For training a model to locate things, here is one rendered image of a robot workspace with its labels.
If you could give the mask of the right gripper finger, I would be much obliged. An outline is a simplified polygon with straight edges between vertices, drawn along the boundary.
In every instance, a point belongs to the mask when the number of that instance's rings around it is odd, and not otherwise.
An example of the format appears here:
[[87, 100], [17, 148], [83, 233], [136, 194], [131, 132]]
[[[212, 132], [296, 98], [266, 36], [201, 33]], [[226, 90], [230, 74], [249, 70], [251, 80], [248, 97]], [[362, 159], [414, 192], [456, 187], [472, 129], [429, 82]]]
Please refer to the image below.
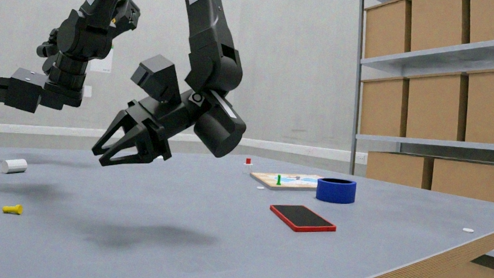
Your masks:
[[129, 116], [124, 109], [118, 112], [117, 116], [114, 118], [114, 120], [112, 121], [106, 132], [92, 147], [92, 152], [94, 156], [104, 154], [110, 147], [112, 147], [115, 144], [112, 143], [110, 145], [102, 147], [121, 126], [123, 128], [124, 134], [129, 132], [129, 130], [132, 128], [132, 124], [130, 122]]
[[[138, 151], [137, 154], [111, 158], [132, 143], [135, 143]], [[138, 124], [135, 125], [99, 158], [99, 162], [101, 166], [120, 164], [150, 164], [153, 162], [151, 150], [149, 148], [144, 130]]]

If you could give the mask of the white cylinder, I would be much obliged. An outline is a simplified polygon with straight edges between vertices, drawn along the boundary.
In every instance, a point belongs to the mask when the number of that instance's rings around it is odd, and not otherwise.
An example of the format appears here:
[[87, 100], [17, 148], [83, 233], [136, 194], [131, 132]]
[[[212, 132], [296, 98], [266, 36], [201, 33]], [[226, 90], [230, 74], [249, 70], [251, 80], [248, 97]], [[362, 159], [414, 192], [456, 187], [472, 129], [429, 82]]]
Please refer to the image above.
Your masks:
[[27, 169], [27, 163], [24, 159], [3, 161], [1, 165], [3, 173], [24, 172]]

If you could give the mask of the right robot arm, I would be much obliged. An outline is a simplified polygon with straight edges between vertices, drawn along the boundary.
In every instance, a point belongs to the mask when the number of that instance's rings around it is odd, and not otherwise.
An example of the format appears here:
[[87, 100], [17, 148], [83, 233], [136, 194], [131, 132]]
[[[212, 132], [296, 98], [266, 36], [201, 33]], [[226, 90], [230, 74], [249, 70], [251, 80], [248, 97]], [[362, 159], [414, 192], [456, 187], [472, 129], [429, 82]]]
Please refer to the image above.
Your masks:
[[[79, 10], [71, 10], [58, 30], [60, 51], [44, 89], [81, 98], [88, 62], [105, 59], [112, 48], [116, 26], [111, 19], [117, 2], [85, 0]], [[185, 0], [185, 4], [191, 70], [184, 81], [191, 89], [180, 94], [175, 64], [161, 54], [140, 62], [130, 79], [149, 95], [138, 102], [163, 125], [166, 135], [189, 122], [189, 127], [195, 124], [196, 136], [221, 158], [246, 131], [245, 122], [225, 98], [242, 81], [239, 51], [222, 0]]]

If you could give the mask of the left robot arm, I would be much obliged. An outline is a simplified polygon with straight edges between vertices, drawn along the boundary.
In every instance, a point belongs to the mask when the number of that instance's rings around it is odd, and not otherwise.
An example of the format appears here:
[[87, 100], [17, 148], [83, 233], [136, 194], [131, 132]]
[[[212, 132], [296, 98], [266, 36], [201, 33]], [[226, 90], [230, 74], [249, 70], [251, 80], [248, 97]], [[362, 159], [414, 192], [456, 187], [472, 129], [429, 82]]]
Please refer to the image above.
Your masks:
[[[116, 26], [112, 38], [114, 39], [130, 29], [132, 31], [136, 29], [140, 15], [140, 8], [133, 0], [118, 0], [111, 19]], [[53, 63], [56, 62], [60, 51], [57, 46], [59, 28], [60, 27], [54, 28], [49, 34], [50, 37], [48, 38], [48, 41], [43, 42], [42, 45], [39, 45], [36, 49], [36, 53], [39, 57], [48, 58], [42, 66], [42, 71], [44, 71], [43, 73], [46, 75], [49, 75], [51, 67]]]

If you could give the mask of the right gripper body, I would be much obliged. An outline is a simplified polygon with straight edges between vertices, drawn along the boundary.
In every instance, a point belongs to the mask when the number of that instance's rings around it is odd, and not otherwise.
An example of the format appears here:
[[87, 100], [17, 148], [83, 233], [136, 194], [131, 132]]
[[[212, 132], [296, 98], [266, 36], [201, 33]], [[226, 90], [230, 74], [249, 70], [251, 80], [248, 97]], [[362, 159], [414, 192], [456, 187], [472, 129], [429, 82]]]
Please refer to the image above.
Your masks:
[[127, 104], [128, 108], [125, 111], [129, 116], [132, 127], [138, 124], [144, 130], [152, 159], [162, 156], [163, 160], [166, 161], [171, 158], [172, 154], [168, 139], [189, 128], [188, 124], [190, 122], [166, 135], [164, 127], [135, 99], [127, 102]]

